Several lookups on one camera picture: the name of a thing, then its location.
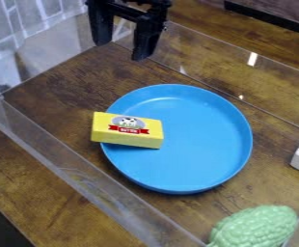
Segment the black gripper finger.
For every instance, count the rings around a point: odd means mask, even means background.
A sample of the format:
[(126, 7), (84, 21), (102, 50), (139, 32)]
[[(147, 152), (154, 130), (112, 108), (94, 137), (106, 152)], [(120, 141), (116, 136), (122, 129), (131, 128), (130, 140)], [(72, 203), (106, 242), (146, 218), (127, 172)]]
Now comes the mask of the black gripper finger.
[(112, 41), (114, 14), (106, 3), (90, 3), (88, 15), (94, 43), (96, 46), (106, 45)]
[(134, 19), (134, 22), (134, 49), (131, 58), (135, 61), (140, 61), (155, 52), (162, 32), (167, 28), (167, 14), (142, 14)]

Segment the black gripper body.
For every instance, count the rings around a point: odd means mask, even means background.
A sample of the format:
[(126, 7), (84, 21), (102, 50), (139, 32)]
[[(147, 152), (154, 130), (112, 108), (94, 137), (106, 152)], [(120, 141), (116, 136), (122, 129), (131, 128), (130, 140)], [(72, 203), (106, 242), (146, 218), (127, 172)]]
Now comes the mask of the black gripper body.
[[(146, 11), (130, 6), (130, 2), (138, 6), (148, 5)], [(103, 19), (122, 17), (136, 21), (142, 17), (164, 19), (167, 17), (171, 0), (87, 0), (90, 14)]]

